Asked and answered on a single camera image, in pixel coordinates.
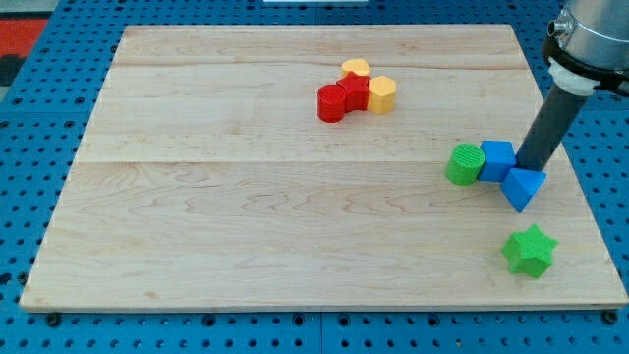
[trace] blue pegboard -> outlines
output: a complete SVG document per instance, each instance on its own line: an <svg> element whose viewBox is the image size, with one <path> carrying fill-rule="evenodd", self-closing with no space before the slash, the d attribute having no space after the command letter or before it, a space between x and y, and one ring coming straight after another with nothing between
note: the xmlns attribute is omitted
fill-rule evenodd
<svg viewBox="0 0 629 354"><path fill-rule="evenodd" d="M560 6L552 0L370 0L367 7L324 8L266 7L261 0L62 0L0 104L0 353L627 352L626 310L611 323L600 312L58 318L17 305L125 25L510 24L545 93L551 79L540 44ZM629 99L595 95L564 144L627 285Z"/></svg>

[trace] wooden board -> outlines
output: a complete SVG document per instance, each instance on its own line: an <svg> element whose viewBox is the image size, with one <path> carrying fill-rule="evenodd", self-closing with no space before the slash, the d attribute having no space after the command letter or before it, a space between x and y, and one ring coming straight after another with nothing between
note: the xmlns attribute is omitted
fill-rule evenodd
<svg viewBox="0 0 629 354"><path fill-rule="evenodd" d="M364 57L396 109L316 118ZM528 209L450 184L542 103L509 26L129 27L22 306L32 312L614 308L627 295L563 150ZM540 278L500 253L537 223Z"/></svg>

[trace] blue block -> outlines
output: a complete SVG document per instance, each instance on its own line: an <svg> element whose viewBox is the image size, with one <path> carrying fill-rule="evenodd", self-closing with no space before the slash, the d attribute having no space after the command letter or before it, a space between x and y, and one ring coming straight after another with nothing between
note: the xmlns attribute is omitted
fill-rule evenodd
<svg viewBox="0 0 629 354"><path fill-rule="evenodd" d="M543 172L512 168L500 188L511 205L522 212L545 179L546 174Z"/></svg>
<svg viewBox="0 0 629 354"><path fill-rule="evenodd" d="M484 141L481 149L485 153L485 166L479 181L502 182L516 164L513 145L511 142Z"/></svg>

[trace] green block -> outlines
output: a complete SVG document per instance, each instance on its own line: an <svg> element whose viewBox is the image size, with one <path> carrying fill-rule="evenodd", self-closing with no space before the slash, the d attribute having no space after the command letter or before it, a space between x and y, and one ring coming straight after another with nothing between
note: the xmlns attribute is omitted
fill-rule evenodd
<svg viewBox="0 0 629 354"><path fill-rule="evenodd" d="M485 153L474 144L459 144L452 151L445 168L445 177L458 186L469 186L476 182L485 164Z"/></svg>
<svg viewBox="0 0 629 354"><path fill-rule="evenodd" d="M527 231L511 234L502 254L509 261L509 272L526 273L537 279L552 265L552 250L558 244L533 224Z"/></svg>

